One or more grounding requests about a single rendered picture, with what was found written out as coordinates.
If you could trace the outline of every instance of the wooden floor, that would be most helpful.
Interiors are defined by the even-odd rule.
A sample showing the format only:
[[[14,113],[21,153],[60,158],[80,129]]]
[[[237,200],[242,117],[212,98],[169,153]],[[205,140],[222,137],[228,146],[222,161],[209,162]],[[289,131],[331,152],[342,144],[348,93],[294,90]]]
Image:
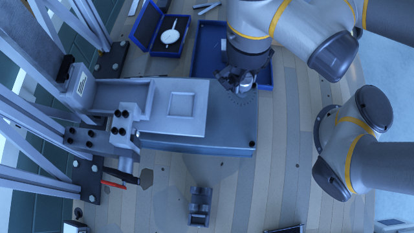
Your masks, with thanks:
[[[192,15],[181,59],[152,58],[131,44],[122,77],[188,76],[197,20],[226,19],[226,1],[198,16],[200,10],[191,6],[205,2],[173,0],[170,6],[170,14]],[[126,16],[131,3],[125,0],[111,33],[114,41],[127,39],[135,22],[138,14]],[[314,119],[323,107],[342,105],[365,84],[359,56],[340,82],[329,83],[286,48],[273,49],[274,90],[259,92],[257,150],[251,159],[142,150],[134,175],[154,169],[154,185],[146,191],[128,184],[126,191],[102,186],[100,206],[74,200],[73,209],[84,212],[80,221],[92,233],[258,233],[299,223],[308,233],[372,233],[374,190],[341,203],[323,192],[311,175],[318,156],[312,141]],[[117,163],[105,158],[106,166],[116,168]],[[103,179],[120,183],[106,174]],[[213,188],[209,228],[187,226],[190,186]]]

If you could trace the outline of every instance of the blue case lid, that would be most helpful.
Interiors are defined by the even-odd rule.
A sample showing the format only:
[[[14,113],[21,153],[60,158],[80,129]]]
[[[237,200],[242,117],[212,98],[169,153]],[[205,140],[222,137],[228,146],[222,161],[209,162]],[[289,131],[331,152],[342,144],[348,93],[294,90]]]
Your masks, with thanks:
[[[158,6],[152,0],[146,0],[128,38],[143,52],[150,51],[163,18],[164,13]]]

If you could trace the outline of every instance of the hex bolt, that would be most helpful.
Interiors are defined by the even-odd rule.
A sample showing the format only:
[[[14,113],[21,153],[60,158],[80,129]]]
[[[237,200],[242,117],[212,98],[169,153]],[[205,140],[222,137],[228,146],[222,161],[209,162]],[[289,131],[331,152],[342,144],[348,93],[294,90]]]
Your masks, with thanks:
[[[95,133],[92,130],[88,131],[88,136],[93,137],[95,135]]]
[[[112,127],[112,129],[111,129],[111,133],[112,133],[113,135],[117,135],[117,134],[118,134],[118,129],[117,129],[116,127]]]
[[[119,111],[119,109],[115,110],[114,115],[116,117],[121,117],[121,111]]]
[[[128,118],[128,117],[129,117],[129,113],[128,113],[128,111],[123,110],[123,111],[122,111],[122,116],[123,116],[124,118]]]
[[[92,202],[92,203],[95,202],[96,201],[96,197],[94,195],[90,195],[89,196],[89,201]]]
[[[99,168],[97,165],[92,165],[92,172],[98,172]]]
[[[127,133],[127,131],[124,129],[124,128],[120,128],[119,129],[119,134],[121,135],[121,136],[125,136],[125,134]]]

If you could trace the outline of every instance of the open blue case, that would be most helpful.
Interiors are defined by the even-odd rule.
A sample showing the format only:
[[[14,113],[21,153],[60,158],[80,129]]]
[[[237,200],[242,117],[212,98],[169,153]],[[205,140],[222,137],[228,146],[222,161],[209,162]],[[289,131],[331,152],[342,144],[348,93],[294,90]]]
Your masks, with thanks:
[[[161,34],[171,29],[176,19],[175,30],[180,32],[180,38],[166,48],[161,42]],[[164,14],[152,0],[147,0],[128,37],[150,56],[180,58],[190,23],[191,16]]]

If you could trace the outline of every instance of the dark gray joint cap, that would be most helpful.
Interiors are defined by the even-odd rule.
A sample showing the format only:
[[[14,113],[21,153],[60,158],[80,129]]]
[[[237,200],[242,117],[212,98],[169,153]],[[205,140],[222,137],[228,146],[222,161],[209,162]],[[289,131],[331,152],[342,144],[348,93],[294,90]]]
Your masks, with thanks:
[[[351,198],[347,187],[320,155],[312,168],[312,175],[323,191],[336,200],[346,202]]]
[[[329,82],[339,82],[352,64],[358,48],[358,41],[350,32],[343,30],[315,49],[309,57],[308,66]]]
[[[393,107],[387,96],[373,85],[365,85],[355,92],[355,102],[368,126],[385,133],[393,125]]]

